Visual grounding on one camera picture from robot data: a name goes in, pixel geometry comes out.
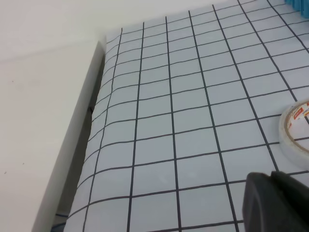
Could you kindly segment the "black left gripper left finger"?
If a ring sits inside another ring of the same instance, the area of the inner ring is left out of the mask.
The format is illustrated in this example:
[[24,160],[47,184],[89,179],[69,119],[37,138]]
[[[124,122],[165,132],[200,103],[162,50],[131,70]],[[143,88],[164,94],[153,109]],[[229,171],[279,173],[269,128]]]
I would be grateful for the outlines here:
[[296,212],[270,176],[247,175],[242,207],[245,231],[307,232],[309,213]]

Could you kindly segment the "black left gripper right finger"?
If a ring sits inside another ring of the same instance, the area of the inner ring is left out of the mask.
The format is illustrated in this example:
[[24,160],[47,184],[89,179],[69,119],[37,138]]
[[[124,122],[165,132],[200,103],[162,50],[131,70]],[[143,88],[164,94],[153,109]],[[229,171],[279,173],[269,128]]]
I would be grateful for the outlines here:
[[309,188],[307,186],[281,171],[273,171],[270,177],[296,212],[309,212]]

